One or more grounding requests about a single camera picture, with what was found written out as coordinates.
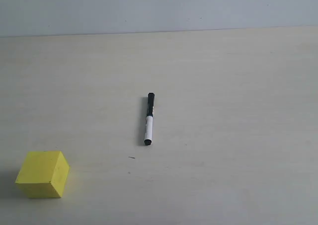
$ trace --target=table surface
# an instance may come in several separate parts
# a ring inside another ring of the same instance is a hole
[[[318,223],[318,27],[0,38],[0,59],[1,224]],[[63,198],[15,187],[31,150],[63,151]]]

